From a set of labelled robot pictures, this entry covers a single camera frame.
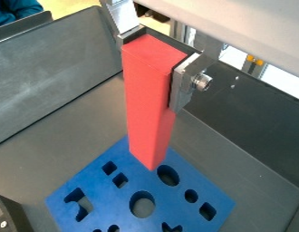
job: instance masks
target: red block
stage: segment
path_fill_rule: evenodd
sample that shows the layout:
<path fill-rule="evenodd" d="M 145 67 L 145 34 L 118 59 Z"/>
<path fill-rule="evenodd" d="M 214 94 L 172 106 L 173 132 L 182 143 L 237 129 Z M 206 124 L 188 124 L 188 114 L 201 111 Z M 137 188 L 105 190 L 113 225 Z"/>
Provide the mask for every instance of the red block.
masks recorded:
<path fill-rule="evenodd" d="M 122 46 L 129 150 L 149 170 L 165 156 L 174 123 L 168 108 L 170 74 L 185 57 L 148 34 Z"/>

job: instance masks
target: metal bracket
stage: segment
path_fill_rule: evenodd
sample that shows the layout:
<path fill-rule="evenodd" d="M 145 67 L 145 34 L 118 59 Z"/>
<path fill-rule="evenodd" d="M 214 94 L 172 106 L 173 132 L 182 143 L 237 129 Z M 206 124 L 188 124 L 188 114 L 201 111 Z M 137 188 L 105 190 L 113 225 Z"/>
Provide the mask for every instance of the metal bracket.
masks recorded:
<path fill-rule="evenodd" d="M 99 0 L 99 3 L 114 37 L 140 25 L 132 0 Z"/>
<path fill-rule="evenodd" d="M 193 90 L 206 91 L 212 78 L 204 74 L 205 69 L 218 60 L 222 43 L 206 35 L 201 54 L 194 53 L 174 68 L 169 108 L 178 112 L 190 101 Z"/>

